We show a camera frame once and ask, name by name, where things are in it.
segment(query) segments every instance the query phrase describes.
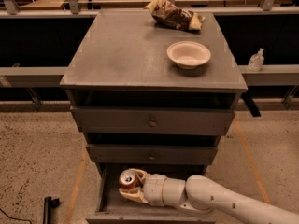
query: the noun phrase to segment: plastic bottle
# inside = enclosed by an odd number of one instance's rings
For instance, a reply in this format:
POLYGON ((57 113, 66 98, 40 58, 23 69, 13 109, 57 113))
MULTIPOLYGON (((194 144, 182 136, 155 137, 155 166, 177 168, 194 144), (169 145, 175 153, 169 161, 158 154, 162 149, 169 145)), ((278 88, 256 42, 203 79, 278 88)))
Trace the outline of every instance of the plastic bottle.
POLYGON ((248 69, 250 71, 260 71, 264 61, 263 49, 260 49, 257 54, 251 56, 248 69))

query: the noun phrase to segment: cabinet top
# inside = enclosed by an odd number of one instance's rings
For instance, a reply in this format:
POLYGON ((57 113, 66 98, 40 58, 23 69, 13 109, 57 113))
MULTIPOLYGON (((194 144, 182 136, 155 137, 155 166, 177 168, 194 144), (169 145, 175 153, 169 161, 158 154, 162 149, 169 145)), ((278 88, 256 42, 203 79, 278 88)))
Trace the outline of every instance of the cabinet top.
POLYGON ((61 85, 78 89, 242 90, 247 85, 212 13, 200 32, 158 24, 147 10, 101 10, 69 64, 61 85), (177 67, 167 48, 188 40, 211 59, 193 70, 177 67))

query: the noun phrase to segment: speckled floor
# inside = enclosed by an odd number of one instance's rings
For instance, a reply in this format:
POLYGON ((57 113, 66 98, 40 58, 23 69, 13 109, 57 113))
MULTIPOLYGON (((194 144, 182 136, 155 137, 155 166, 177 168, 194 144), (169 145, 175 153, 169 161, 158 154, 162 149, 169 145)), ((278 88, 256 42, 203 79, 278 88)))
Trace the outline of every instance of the speckled floor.
MULTIPOLYGON (((46 196, 61 200, 52 224, 86 224, 94 213, 101 179, 82 156, 85 140, 68 108, 44 105, 34 112, 32 104, 0 103, 0 208, 12 217, 42 223, 46 196)), ((260 201, 266 195, 271 204, 299 214, 298 134, 299 111, 262 111, 260 118, 239 111, 206 176, 260 201)), ((217 224, 240 223, 220 212, 213 217, 217 224)), ((0 223, 22 222, 0 213, 0 223)))

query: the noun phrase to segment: gray cabinet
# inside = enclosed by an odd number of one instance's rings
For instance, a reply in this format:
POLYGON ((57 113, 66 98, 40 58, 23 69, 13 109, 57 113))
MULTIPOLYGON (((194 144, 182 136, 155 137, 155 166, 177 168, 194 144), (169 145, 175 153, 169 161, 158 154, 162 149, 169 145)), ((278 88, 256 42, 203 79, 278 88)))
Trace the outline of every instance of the gray cabinet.
POLYGON ((231 125, 247 86, 214 16, 204 15, 200 32, 183 32, 144 10, 102 10, 83 39, 61 86, 102 176, 89 223, 213 223, 118 193, 118 176, 129 167, 178 178, 203 174, 231 125), (176 67, 166 50, 181 40, 207 46, 211 60, 193 70, 176 67))

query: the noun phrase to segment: drawer front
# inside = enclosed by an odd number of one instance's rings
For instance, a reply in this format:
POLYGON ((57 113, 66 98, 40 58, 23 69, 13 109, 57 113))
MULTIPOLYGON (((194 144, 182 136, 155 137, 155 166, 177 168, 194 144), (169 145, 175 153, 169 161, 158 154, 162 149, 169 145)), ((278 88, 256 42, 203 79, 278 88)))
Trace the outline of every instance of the drawer front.
POLYGON ((97 163, 140 163, 210 165, 216 147, 170 147, 141 145, 87 145, 89 156, 97 163))
POLYGON ((72 108, 85 133, 226 135, 233 111, 72 108))

